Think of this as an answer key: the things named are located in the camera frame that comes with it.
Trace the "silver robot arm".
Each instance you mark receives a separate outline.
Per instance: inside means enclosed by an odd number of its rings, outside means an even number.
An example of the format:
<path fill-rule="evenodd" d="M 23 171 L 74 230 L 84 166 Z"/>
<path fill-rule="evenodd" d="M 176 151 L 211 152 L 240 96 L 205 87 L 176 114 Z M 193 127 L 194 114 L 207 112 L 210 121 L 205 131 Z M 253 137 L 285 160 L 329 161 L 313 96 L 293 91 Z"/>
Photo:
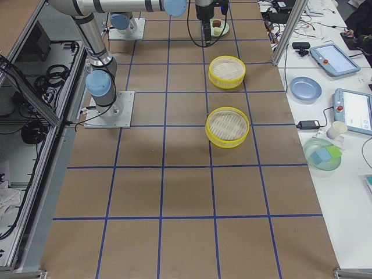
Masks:
<path fill-rule="evenodd" d="M 179 17 L 184 14 L 188 2 L 187 31 L 190 40 L 200 48 L 214 45 L 222 36 L 212 42 L 212 27 L 210 20 L 214 16 L 214 9 L 220 7 L 225 16 L 225 24 L 229 8 L 229 1 L 194 1 L 197 19 L 202 23 L 204 44 L 198 44 L 189 30 L 190 1 L 48 1 L 58 12 L 70 16 L 81 35 L 87 50 L 90 64 L 93 69 L 107 68 L 111 75 L 116 74 L 116 69 L 111 70 L 110 64 L 114 61 L 113 55 L 108 51 L 103 42 L 101 32 L 95 22 L 94 13 L 108 13 L 112 26 L 117 30 L 127 30 L 134 20 L 130 19 L 133 12 L 166 12 L 169 16 Z"/>
<path fill-rule="evenodd" d="M 137 23 L 132 12 L 110 14 L 111 29 L 116 29 L 120 34 L 133 35 L 137 30 Z"/>

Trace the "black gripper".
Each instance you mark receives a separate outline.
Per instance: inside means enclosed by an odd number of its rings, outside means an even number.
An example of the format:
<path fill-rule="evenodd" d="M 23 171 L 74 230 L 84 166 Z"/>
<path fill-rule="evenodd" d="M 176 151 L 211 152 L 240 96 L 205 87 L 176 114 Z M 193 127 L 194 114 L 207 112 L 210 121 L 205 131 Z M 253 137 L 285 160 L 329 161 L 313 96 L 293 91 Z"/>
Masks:
<path fill-rule="evenodd" d="M 228 13 L 228 0 L 196 0 L 195 9 L 196 16 L 202 23 L 203 38 L 206 47 L 213 45 L 212 43 L 212 30 L 210 20 L 214 16 L 214 9 L 220 8 L 221 14 L 227 20 Z"/>

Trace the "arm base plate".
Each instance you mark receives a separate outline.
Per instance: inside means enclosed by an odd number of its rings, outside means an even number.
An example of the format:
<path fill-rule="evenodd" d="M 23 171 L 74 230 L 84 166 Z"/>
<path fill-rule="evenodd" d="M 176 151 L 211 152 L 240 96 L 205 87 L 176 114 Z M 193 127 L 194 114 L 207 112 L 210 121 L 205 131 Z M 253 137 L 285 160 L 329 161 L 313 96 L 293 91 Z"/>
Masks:
<path fill-rule="evenodd" d="M 116 102 L 102 116 L 106 108 L 98 107 L 87 112 L 85 128 L 130 128 L 133 114 L 134 91 L 117 91 Z"/>
<path fill-rule="evenodd" d="M 112 23 L 109 38 L 113 41 L 135 41 L 144 37 L 145 18 L 132 18 Z"/>

